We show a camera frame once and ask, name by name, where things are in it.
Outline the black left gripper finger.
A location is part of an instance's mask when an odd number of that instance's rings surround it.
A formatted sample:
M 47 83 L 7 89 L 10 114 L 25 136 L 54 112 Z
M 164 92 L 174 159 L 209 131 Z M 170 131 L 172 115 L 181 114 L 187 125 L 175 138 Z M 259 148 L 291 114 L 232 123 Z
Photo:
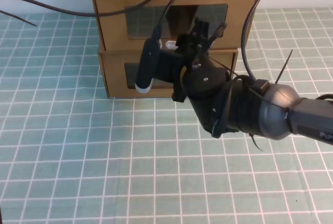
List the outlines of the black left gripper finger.
M 191 35 L 195 46 L 200 46 L 202 52 L 207 52 L 208 46 L 208 31 L 209 23 L 199 18 L 195 18 L 194 26 L 191 30 Z

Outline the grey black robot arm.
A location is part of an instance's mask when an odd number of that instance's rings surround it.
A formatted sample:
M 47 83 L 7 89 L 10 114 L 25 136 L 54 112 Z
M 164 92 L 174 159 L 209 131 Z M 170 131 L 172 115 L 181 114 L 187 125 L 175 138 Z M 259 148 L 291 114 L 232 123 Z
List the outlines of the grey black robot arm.
M 288 85 L 236 74 L 209 57 L 224 23 L 208 34 L 208 23 L 196 20 L 192 30 L 176 40 L 176 52 L 185 58 L 180 85 L 202 127 L 214 138 L 244 132 L 281 140 L 298 134 L 332 143 L 332 95 L 301 97 Z

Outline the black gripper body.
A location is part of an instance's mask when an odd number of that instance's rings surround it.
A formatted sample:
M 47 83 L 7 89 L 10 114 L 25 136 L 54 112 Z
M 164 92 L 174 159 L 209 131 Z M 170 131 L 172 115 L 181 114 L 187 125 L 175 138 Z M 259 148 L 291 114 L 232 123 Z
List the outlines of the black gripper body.
M 225 103 L 219 104 L 223 86 L 231 80 L 224 66 L 217 67 L 210 60 L 209 52 L 190 34 L 181 34 L 176 40 L 176 53 L 184 61 L 175 76 L 172 100 L 189 99 L 202 127 L 214 138 L 230 131 L 226 126 Z

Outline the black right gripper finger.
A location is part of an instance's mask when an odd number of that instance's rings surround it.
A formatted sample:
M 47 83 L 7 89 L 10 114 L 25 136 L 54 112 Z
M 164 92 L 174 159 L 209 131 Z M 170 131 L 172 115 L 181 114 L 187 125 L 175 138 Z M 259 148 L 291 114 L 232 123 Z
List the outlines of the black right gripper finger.
M 217 29 L 213 32 L 213 34 L 208 38 L 208 40 L 205 42 L 205 44 L 202 46 L 202 52 L 207 52 L 214 41 L 217 38 L 221 38 L 223 36 L 224 30 L 226 29 L 227 24 L 226 23 L 221 23 Z

